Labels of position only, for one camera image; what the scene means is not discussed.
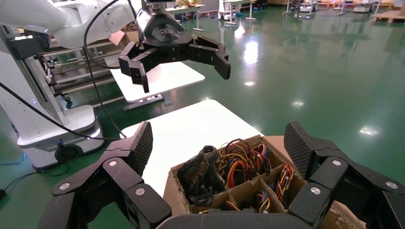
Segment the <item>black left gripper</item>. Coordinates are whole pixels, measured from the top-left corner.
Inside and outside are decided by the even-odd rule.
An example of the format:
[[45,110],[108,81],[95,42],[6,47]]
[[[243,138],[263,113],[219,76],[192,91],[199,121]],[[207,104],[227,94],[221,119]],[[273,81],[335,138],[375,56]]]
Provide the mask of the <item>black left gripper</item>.
[[138,42],[130,42],[118,58],[121,73],[131,78],[133,84],[141,85],[149,93],[147,72],[159,63],[190,60],[214,66],[224,79],[231,74],[229,54],[225,45],[199,35],[197,38],[186,30],[165,9],[140,9],[136,27],[144,49]]

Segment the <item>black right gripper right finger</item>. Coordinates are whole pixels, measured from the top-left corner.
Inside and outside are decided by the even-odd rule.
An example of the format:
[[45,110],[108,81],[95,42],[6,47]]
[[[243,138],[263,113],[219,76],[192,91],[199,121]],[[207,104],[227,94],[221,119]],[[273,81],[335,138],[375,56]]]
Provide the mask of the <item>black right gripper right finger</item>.
[[310,136],[289,122],[284,148],[306,184],[288,213],[317,228],[333,202],[344,204],[368,229],[405,226],[405,187],[351,160],[332,141]]

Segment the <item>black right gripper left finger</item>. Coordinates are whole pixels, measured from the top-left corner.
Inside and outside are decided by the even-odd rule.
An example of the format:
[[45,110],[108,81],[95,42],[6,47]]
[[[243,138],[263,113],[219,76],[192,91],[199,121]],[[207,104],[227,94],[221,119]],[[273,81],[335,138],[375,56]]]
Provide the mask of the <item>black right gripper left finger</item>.
[[56,184],[37,227],[86,229],[115,203],[136,228],[156,228],[172,210],[142,178],[152,148],[151,124],[142,122],[133,136],[112,142],[96,162]]

